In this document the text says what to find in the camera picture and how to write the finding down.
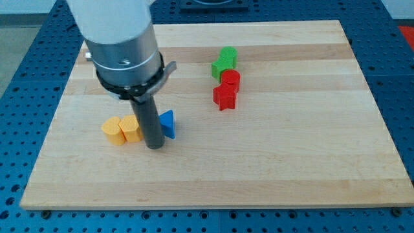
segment wooden cutting board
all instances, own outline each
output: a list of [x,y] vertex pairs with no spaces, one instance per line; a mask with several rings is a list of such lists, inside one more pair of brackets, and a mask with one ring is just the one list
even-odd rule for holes
[[[25,190],[28,210],[412,206],[414,189],[338,21],[155,25],[178,70],[155,95],[175,140],[113,146],[132,114],[84,47]],[[239,51],[237,108],[213,103],[211,62]]]

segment blue block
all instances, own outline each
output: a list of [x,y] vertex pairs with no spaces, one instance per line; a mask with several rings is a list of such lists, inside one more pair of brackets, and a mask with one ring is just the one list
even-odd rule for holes
[[169,110],[161,114],[160,122],[164,135],[171,139],[175,139],[175,121],[173,110]]

